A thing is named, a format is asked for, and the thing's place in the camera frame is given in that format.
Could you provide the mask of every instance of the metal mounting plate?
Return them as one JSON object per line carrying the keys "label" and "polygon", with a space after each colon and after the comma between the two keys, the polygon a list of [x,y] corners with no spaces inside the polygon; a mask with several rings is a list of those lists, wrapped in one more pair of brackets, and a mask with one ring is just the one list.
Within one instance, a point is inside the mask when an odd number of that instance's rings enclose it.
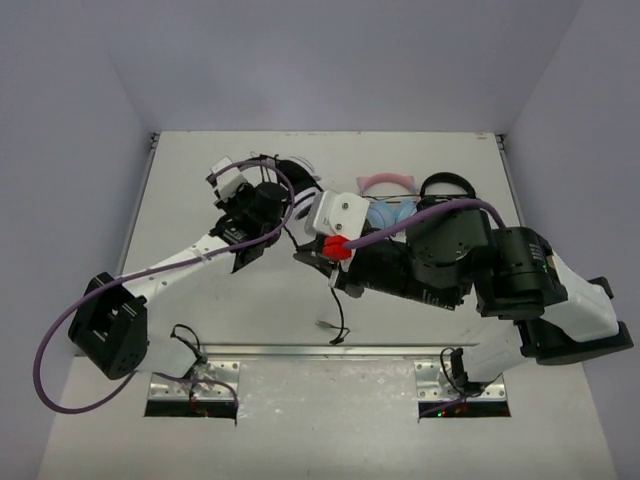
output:
{"label": "metal mounting plate", "polygon": [[[438,374],[442,370],[440,368],[439,358],[425,358],[421,360],[415,360],[414,370],[416,374],[416,389],[418,392],[418,401],[420,402],[440,402],[455,400],[458,398],[458,392],[456,392],[451,386],[443,385]],[[448,360],[445,360],[445,367],[450,368]],[[489,385],[484,393],[477,397],[470,397],[467,399],[469,402],[506,402],[507,390],[504,386],[504,379],[502,375],[498,379]]]}
{"label": "metal mounting plate", "polygon": [[[196,375],[198,378],[220,380],[229,384],[229,386],[237,391],[240,380],[240,362],[238,360],[225,360],[218,357],[210,358],[206,365],[202,365],[196,370]],[[147,400],[186,401],[189,398],[189,388],[190,386],[188,384],[170,382],[157,375],[152,375]],[[218,385],[195,384],[193,393],[195,400],[233,402],[233,397],[229,390]]]}

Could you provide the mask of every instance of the wall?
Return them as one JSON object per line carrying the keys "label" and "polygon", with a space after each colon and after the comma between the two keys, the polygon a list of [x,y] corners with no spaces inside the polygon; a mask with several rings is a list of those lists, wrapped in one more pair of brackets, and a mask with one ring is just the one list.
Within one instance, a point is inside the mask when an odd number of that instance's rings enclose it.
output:
{"label": "wall", "polygon": [[[588,0],[508,136],[527,222],[583,276],[606,275],[640,340],[640,3]],[[640,477],[640,348],[585,369],[621,479]]]}
{"label": "wall", "polygon": [[581,0],[84,0],[156,130],[504,132]]}
{"label": "wall", "polygon": [[[112,270],[148,134],[76,0],[0,5],[0,471],[35,478],[53,415],[31,382],[37,343],[96,272]],[[72,357],[46,356],[59,398]]]}

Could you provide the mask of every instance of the blue headphones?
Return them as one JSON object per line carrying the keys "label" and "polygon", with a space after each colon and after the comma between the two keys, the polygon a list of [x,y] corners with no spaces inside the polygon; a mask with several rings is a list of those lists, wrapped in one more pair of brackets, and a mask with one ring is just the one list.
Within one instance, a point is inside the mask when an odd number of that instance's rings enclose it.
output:
{"label": "blue headphones", "polygon": [[420,198],[418,188],[413,177],[399,175],[397,173],[378,173],[371,177],[356,178],[360,195],[378,183],[395,183],[407,189],[416,196],[416,200],[405,199],[399,205],[389,205],[384,200],[373,202],[367,212],[367,220],[373,228],[382,229],[390,227],[416,213],[416,202]]}

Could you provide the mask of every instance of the table surface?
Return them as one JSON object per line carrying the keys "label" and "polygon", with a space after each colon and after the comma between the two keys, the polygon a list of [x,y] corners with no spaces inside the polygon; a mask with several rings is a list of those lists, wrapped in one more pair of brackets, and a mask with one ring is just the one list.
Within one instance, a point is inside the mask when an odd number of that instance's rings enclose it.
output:
{"label": "table surface", "polygon": [[[125,271],[155,263],[208,230],[216,219],[203,180],[208,168],[225,155],[239,160],[251,151],[302,155],[325,186],[338,190],[355,191],[356,175],[390,170],[390,159],[393,170],[418,182],[454,171],[507,224],[517,223],[492,135],[170,132],[161,136]],[[301,227],[293,230],[302,239]],[[326,345],[327,334],[313,326],[317,318],[335,321],[326,280],[297,265],[291,251],[281,240],[247,272],[190,294],[176,307],[177,318],[208,342]],[[479,319],[474,304],[441,312],[367,292],[345,301],[354,329],[349,340],[478,341],[499,322]],[[56,417],[39,479],[615,478],[581,365],[528,363],[508,371],[505,382],[511,418],[418,423],[410,360],[247,360],[234,427],[222,419],[145,418],[149,375],[139,374],[99,410]],[[84,405],[113,388],[79,357],[63,403]]]}

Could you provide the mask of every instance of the black headphones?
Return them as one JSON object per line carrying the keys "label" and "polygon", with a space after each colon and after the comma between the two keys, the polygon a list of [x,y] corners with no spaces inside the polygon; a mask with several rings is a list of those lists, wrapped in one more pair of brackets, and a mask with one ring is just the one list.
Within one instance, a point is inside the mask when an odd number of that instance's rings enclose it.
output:
{"label": "black headphones", "polygon": [[[436,183],[448,183],[449,185],[455,185],[462,188],[465,193],[463,194],[448,194],[448,195],[427,195],[427,187]],[[456,198],[476,198],[476,190],[468,182],[466,178],[461,177],[456,173],[440,172],[435,173],[428,177],[422,186],[420,187],[420,201],[416,205],[418,210],[433,207],[442,202],[446,202]]]}

